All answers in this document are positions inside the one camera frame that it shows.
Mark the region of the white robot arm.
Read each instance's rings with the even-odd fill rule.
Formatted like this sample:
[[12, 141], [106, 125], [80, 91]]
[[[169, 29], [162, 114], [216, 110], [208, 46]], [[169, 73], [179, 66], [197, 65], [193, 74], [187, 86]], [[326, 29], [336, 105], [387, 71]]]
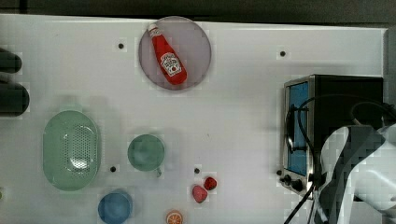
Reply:
[[314, 192], [309, 224], [349, 224], [356, 198], [395, 224], [395, 127], [346, 126], [325, 141], [322, 184]]

